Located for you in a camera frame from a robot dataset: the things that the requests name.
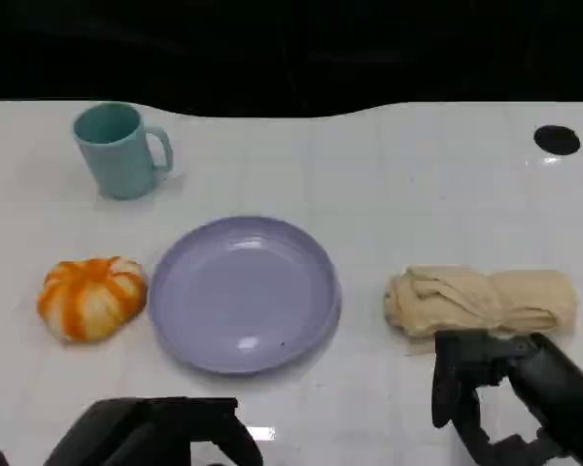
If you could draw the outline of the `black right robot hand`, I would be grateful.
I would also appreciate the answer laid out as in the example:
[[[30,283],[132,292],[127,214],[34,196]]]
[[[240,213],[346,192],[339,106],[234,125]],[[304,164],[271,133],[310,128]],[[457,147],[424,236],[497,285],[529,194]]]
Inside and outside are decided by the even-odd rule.
[[[548,337],[440,330],[434,347],[432,422],[453,424],[476,464],[544,465],[571,457],[583,465],[583,372]],[[503,379],[540,424],[530,442],[514,434],[493,443],[482,427],[477,390]]]

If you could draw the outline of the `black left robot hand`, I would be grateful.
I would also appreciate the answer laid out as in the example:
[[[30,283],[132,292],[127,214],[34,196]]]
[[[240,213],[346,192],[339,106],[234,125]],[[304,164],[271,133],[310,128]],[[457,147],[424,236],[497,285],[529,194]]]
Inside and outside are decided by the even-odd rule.
[[[47,465],[190,465],[193,443],[210,443],[235,465],[262,454],[235,414],[234,398],[113,398],[88,407]]]

